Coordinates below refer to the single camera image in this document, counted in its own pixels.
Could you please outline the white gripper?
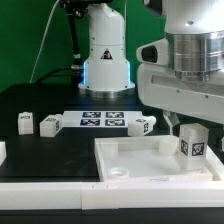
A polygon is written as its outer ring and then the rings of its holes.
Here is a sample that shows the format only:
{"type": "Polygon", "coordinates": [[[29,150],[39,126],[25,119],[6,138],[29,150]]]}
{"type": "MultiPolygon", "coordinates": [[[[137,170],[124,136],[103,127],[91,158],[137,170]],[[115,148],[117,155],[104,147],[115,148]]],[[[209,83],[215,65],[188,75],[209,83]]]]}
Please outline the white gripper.
{"type": "Polygon", "coordinates": [[[166,39],[136,50],[138,96],[146,106],[162,109],[169,134],[180,123],[176,113],[224,124],[224,69],[208,82],[178,79],[168,65],[166,39]]]}

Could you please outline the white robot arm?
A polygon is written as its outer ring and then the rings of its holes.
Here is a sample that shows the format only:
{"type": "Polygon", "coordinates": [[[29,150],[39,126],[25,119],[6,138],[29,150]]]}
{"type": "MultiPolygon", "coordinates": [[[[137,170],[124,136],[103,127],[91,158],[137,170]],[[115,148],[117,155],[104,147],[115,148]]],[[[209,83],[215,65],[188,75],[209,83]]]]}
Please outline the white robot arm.
{"type": "Polygon", "coordinates": [[[165,19],[165,29],[136,50],[137,82],[124,52],[124,19],[100,2],[88,7],[90,55],[79,87],[95,96],[136,88],[147,106],[224,124],[224,0],[143,5],[165,19]]]}

